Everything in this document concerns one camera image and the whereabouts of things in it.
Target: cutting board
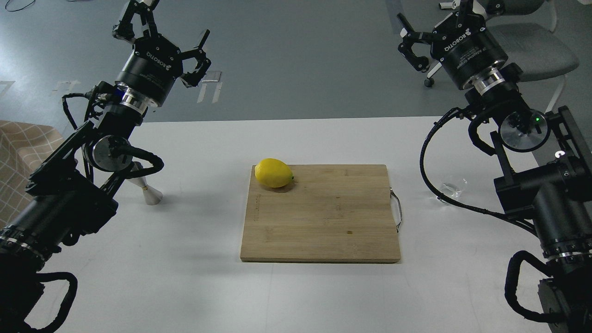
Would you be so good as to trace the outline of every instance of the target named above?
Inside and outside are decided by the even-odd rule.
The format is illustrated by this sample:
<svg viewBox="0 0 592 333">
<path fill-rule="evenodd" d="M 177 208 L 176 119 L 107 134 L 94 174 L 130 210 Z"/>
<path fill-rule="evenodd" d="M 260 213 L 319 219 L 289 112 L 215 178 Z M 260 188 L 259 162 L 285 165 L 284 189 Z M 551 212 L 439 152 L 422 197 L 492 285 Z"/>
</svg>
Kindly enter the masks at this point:
<svg viewBox="0 0 592 333">
<path fill-rule="evenodd" d="M 290 165 L 273 189 L 251 170 L 242 261 L 374 262 L 401 259 L 385 165 Z"/>
</svg>

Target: robotic arm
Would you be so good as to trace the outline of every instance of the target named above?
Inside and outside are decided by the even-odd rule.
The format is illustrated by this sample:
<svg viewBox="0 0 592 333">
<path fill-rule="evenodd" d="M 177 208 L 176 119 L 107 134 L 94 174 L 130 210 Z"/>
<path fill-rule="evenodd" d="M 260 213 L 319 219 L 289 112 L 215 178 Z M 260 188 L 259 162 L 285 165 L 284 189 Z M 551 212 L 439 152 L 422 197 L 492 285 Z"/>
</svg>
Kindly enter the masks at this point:
<svg viewBox="0 0 592 333">
<path fill-rule="evenodd" d="M 0 231 L 0 331 L 6 333 L 55 332 L 65 321 L 76 295 L 77 281 L 71 273 L 38 273 L 45 262 L 61 251 L 60 244 L 72 246 L 82 235 L 98 232 L 116 213 L 113 197 L 123 181 L 160 171 L 162 160 L 143 149 L 130 145 L 128 138 L 141 125 L 148 107 L 165 102 L 175 80 L 181 78 L 186 87 L 195 87 L 204 77 L 211 62 L 203 51 L 209 35 L 204 34 L 199 46 L 181 50 L 157 32 L 152 14 L 158 0 L 130 0 L 121 19 L 113 28 L 113 36 L 128 41 L 133 51 L 115 80 L 115 85 L 100 82 L 86 94 L 94 113 L 95 106 L 104 109 L 98 122 L 90 120 L 78 127 L 42 165 L 31 174 L 27 193 L 33 201 L 7 227 Z M 134 37 L 131 20 L 140 16 L 143 36 Z M 183 73 L 182 61 L 195 58 L 192 72 Z M 74 154 L 82 149 L 85 165 L 112 172 L 100 187 L 92 176 L 76 169 Z M 133 158 L 152 164 L 143 169 Z M 43 294 L 43 283 L 67 280 L 70 287 L 56 319 L 43 329 L 33 329 L 25 318 Z"/>
<path fill-rule="evenodd" d="M 503 177 L 495 179 L 494 184 L 506 213 L 503 216 L 512 221 L 533 221 L 532 231 L 540 240 L 546 263 L 526 251 L 514 255 L 506 276 L 508 304 L 528 320 L 549 323 L 553 333 L 591 332 L 592 219 L 583 203 L 592 200 L 592 155 L 569 109 L 560 107 L 558 113 L 542 114 L 528 107 L 517 86 L 522 71 L 514 63 L 504 67 L 508 57 L 488 32 L 483 17 L 472 12 L 472 1 L 462 0 L 459 10 L 431 33 L 415 32 L 402 14 L 398 17 L 404 27 L 398 49 L 413 68 L 426 71 L 429 61 L 417 57 L 411 46 L 431 45 L 431 57 L 442 64 L 460 90 L 468 89 L 465 98 L 469 105 L 458 109 L 457 115 L 470 119 L 468 131 L 473 144 L 498 157 Z M 448 115 L 438 122 L 435 130 L 451 118 Z M 490 119 L 498 125 L 491 133 L 493 147 L 477 133 L 479 125 Z M 514 172 L 505 149 L 534 151 L 551 133 L 561 148 L 556 159 Z M 516 297 L 523 261 L 548 276 L 539 283 L 543 313 L 523 308 Z"/>
</svg>

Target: glass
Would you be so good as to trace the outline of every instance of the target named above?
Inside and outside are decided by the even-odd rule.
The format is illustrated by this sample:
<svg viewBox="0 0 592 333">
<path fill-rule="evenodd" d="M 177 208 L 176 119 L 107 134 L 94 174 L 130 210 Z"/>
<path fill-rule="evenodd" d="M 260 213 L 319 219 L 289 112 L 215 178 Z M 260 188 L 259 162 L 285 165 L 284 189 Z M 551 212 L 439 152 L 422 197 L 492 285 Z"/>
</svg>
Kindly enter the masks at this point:
<svg viewBox="0 0 592 333">
<path fill-rule="evenodd" d="M 445 196 L 454 200 L 458 200 L 458 198 L 461 196 L 461 193 L 466 190 L 467 185 L 468 182 L 464 177 L 448 175 L 442 178 L 438 190 Z M 440 198 L 439 200 L 444 204 L 449 204 Z"/>
</svg>

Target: white table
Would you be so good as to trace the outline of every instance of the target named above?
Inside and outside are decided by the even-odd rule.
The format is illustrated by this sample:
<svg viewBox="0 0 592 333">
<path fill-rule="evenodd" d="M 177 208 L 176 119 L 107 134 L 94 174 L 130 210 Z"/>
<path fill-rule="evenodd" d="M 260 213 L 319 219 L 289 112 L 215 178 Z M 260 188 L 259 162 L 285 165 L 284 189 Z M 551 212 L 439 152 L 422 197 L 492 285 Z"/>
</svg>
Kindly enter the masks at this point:
<svg viewBox="0 0 592 333">
<path fill-rule="evenodd" d="M 147 206 L 135 185 L 124 184 L 116 217 L 48 261 L 43 271 L 79 279 L 59 332 L 547 332 L 546 324 L 515 314 L 503 291 L 509 258 L 521 249 L 542 258 L 538 240 L 493 217 L 444 206 L 421 181 L 419 151 L 435 120 L 142 125 L 131 142 L 165 161 L 149 177 L 165 198 Z M 435 137 L 428 173 L 434 181 L 466 176 L 464 202 L 500 211 L 497 159 L 470 144 L 467 125 L 455 120 Z M 266 157 L 386 164 L 403 205 L 401 262 L 241 262 L 250 168 Z M 531 154 L 511 160 L 516 171 L 536 166 Z M 540 278 L 523 269 L 518 290 L 522 305 L 536 311 Z M 53 319 L 64 292 L 65 284 L 49 284 L 29 323 L 40 328 Z"/>
</svg>

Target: lemon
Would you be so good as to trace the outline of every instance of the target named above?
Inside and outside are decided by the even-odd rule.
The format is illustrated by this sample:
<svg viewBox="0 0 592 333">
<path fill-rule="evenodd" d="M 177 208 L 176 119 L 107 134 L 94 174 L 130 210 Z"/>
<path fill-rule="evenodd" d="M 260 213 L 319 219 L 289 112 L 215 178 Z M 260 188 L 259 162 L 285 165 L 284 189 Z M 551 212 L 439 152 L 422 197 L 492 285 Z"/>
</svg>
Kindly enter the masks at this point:
<svg viewBox="0 0 592 333">
<path fill-rule="evenodd" d="M 266 158 L 255 165 L 255 178 L 266 186 L 277 188 L 288 185 L 294 176 L 290 167 L 275 158 Z"/>
</svg>

